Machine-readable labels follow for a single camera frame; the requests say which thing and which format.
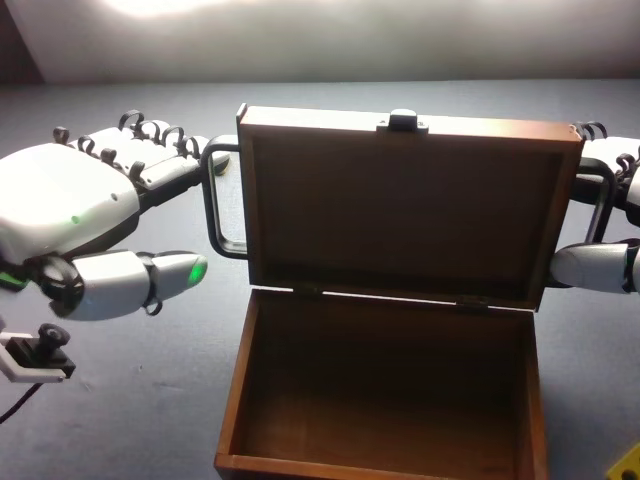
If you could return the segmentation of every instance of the open wooden box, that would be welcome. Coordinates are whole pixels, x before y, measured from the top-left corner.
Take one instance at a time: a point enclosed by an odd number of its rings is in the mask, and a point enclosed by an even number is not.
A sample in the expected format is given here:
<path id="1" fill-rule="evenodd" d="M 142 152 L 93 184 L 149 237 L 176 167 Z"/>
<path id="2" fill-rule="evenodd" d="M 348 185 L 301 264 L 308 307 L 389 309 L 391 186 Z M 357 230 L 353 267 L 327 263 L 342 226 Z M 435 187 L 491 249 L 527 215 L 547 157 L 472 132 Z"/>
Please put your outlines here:
<path id="1" fill-rule="evenodd" d="M 250 279 L 293 291 L 252 293 L 223 478 L 547 478 L 533 310 L 582 141 L 397 120 L 241 112 Z"/>

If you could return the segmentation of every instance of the table surface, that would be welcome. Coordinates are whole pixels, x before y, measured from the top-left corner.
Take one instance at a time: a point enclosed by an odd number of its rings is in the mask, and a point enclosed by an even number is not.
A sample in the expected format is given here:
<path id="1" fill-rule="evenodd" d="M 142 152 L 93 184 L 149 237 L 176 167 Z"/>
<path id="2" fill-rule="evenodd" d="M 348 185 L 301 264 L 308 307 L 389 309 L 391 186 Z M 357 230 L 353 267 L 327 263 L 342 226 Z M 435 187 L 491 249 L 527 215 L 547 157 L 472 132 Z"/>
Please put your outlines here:
<path id="1" fill-rule="evenodd" d="M 613 135 L 637 137 L 639 98 L 640 81 L 626 80 L 8 88 L 0 90 L 0 158 L 50 141 L 57 125 L 77 138 L 115 125 L 131 108 L 188 134 L 235 133 L 242 102 L 598 120 Z M 223 227 L 243 239 L 237 159 L 219 185 Z M 559 246 L 581 241 L 590 216 L 590 207 L 572 202 Z M 605 240 L 635 236 L 640 231 L 614 212 Z M 56 321 L 72 335 L 66 351 L 78 366 L 70 381 L 46 385 L 0 427 L 2 478 L 218 478 L 212 461 L 250 292 L 247 265 L 213 252 L 199 188 L 145 214 L 121 247 L 198 251 L 209 257 L 209 273 L 155 318 L 139 312 L 96 323 L 57 320 L 33 287 L 0 293 L 9 331 L 35 332 Z M 604 478 L 640 441 L 639 317 L 635 294 L 545 292 L 535 321 L 553 480 Z M 0 410 L 24 390 L 3 381 Z"/>

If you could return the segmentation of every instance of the box lid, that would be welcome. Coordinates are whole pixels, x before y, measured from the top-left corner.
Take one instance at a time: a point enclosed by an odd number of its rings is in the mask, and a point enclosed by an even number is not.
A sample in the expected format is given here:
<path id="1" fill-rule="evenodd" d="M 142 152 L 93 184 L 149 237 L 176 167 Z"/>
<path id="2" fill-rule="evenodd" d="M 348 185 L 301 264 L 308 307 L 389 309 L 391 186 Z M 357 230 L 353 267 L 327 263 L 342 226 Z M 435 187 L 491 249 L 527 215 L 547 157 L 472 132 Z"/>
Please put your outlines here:
<path id="1" fill-rule="evenodd" d="M 407 132 L 389 120 L 248 108 L 251 282 L 537 308 L 580 162 L 574 128 L 418 116 Z"/>

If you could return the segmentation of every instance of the robot's right hand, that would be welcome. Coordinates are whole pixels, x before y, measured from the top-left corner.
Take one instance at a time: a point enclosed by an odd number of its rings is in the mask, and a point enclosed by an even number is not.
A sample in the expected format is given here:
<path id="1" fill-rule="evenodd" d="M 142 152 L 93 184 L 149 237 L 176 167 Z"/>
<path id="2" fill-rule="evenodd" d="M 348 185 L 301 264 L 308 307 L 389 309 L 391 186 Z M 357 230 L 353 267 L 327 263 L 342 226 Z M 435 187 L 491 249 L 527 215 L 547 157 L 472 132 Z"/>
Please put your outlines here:
<path id="1" fill-rule="evenodd" d="M 156 315 L 162 302 L 199 284 L 207 259 L 191 252 L 138 253 L 123 250 L 67 262 L 46 256 L 36 283 L 51 309 L 70 320 L 106 320 L 144 308 Z"/>

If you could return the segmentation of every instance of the yellow object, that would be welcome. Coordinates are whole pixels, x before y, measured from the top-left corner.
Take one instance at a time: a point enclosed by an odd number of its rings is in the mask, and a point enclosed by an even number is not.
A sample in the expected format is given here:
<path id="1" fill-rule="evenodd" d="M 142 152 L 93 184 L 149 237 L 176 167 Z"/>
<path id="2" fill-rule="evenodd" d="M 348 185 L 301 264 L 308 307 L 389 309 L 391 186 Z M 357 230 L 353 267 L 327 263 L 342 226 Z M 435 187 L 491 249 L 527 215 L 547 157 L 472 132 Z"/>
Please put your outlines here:
<path id="1" fill-rule="evenodd" d="M 640 443 L 611 467 L 607 480 L 640 480 Z"/>

